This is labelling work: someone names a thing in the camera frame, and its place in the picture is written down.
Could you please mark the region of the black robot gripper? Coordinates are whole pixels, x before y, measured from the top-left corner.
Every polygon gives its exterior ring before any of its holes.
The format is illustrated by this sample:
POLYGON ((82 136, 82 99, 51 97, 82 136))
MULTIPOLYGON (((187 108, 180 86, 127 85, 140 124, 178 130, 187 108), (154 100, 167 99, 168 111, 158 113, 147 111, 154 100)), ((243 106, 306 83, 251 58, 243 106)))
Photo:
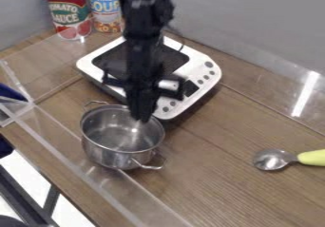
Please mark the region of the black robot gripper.
POLYGON ((120 79, 115 79, 115 62, 104 61, 102 83, 124 90, 132 117, 147 123, 156 110, 159 97, 183 100, 186 79, 179 75, 163 74, 163 62, 159 60, 160 39, 127 39, 124 44, 126 73, 120 79))

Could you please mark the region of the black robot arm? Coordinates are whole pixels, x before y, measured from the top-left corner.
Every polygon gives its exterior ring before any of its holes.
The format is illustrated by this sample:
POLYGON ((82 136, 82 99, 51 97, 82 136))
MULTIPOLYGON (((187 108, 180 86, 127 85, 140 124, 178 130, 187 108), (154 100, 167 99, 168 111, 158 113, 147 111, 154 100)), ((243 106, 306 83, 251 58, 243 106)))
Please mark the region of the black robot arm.
POLYGON ((127 45, 126 75, 120 80, 112 78, 110 63, 104 62, 102 84, 124 90, 132 118, 147 123, 160 97, 179 101, 185 98, 186 79, 163 74, 159 54, 162 30, 174 18, 174 5, 171 0, 119 0, 119 4, 127 45))

